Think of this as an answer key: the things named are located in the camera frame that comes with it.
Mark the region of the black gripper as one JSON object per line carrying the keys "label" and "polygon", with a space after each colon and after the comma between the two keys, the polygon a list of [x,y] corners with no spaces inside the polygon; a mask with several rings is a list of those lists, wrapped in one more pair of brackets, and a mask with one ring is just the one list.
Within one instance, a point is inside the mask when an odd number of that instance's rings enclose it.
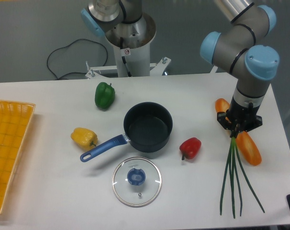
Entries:
{"label": "black gripper", "polygon": [[249,132],[263,125],[262,117],[257,115],[259,106],[249,102],[247,107],[239,105],[234,99],[226,112],[217,112],[217,121],[226,130],[230,130],[230,138]]}

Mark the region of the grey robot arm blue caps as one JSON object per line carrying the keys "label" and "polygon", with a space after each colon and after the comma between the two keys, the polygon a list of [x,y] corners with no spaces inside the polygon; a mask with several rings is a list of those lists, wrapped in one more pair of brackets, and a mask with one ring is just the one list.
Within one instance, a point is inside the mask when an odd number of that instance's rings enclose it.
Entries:
{"label": "grey robot arm blue caps", "polygon": [[[232,24],[226,33],[209,33],[200,56],[237,79],[229,109],[217,115],[224,129],[237,137],[262,125],[259,107],[275,77],[279,55],[258,41],[276,24],[274,11],[251,0],[217,0],[215,5]],[[154,20],[143,12],[140,0],[93,0],[81,10],[81,18],[96,36],[113,46],[119,77],[158,73],[150,68],[150,44],[156,35]]]}

